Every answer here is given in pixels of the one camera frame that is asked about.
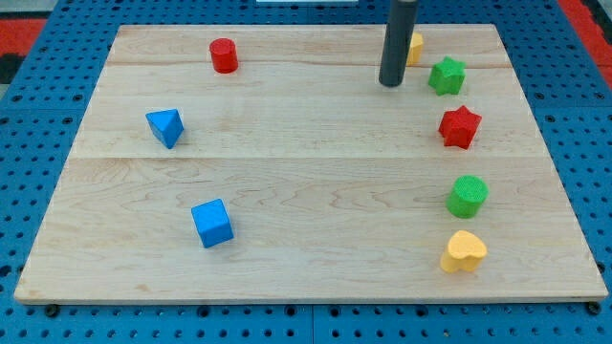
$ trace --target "green cylinder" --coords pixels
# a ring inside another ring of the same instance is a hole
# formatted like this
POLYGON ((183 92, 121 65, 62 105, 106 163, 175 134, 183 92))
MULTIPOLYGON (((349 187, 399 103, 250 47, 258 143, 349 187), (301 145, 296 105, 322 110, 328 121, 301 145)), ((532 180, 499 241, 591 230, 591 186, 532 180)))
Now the green cylinder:
POLYGON ((458 218, 469 219, 476 215, 480 205, 489 196, 483 180, 475 176, 457 178, 447 198, 447 209, 458 218))

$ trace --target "blue cube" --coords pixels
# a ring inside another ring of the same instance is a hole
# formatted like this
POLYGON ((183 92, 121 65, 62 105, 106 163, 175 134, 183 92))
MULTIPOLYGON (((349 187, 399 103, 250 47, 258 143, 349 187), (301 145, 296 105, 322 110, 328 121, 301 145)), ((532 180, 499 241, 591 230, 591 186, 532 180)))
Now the blue cube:
POLYGON ((172 149, 183 133, 183 123, 177 109, 157 111, 146 114, 151 131, 167 149, 172 149))
POLYGON ((233 239, 230 218, 223 206, 223 201, 217 199, 194 206, 191 208, 191 215, 204 248, 233 239))

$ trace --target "wood plank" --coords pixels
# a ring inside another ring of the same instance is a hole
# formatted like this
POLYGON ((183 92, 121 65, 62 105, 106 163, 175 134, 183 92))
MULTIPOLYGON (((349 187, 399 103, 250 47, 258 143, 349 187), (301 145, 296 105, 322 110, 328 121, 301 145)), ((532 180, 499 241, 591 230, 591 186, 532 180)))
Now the wood plank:
POLYGON ((424 61, 389 90, 376 81, 380 48, 372 47, 382 45, 381 26, 121 28, 15 297, 34 304, 603 298, 494 27, 418 29, 429 42, 424 61), (201 59, 206 42, 221 35, 238 45, 236 74, 215 75, 201 59), (426 86, 427 64, 448 53, 471 61, 468 78, 460 95, 437 97, 426 86), (462 104, 483 116, 467 151, 444 147, 436 131, 442 113, 462 104), (173 150, 143 120, 167 107, 181 110, 186 127, 173 150), (469 220, 444 206, 463 174, 491 190, 469 220), (214 198, 224 199, 235 239, 204 249, 189 210, 214 198), (489 247, 476 273, 438 267, 459 229, 489 247))

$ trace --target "black pole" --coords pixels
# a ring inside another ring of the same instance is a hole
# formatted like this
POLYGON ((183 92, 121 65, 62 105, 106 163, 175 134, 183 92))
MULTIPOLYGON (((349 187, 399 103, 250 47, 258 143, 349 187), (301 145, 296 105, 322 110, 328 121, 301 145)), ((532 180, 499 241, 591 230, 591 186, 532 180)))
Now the black pole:
POLYGON ((404 80, 417 6, 418 0, 391 0, 379 73, 379 81, 384 86, 399 86, 404 80))

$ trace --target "yellow heart block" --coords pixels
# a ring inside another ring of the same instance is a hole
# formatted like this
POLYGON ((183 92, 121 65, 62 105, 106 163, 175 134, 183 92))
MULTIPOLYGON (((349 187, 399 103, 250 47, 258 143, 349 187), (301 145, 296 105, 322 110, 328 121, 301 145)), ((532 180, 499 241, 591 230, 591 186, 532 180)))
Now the yellow heart block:
POLYGON ((419 63, 421 59, 421 52, 423 51, 423 35, 418 32, 412 33, 410 39, 410 49, 408 50, 408 60, 406 61, 407 66, 412 66, 419 63))
POLYGON ((440 259, 440 268, 446 272, 459 269, 473 272, 486 255, 487 246, 480 238, 466 230, 459 230, 448 240, 440 259))

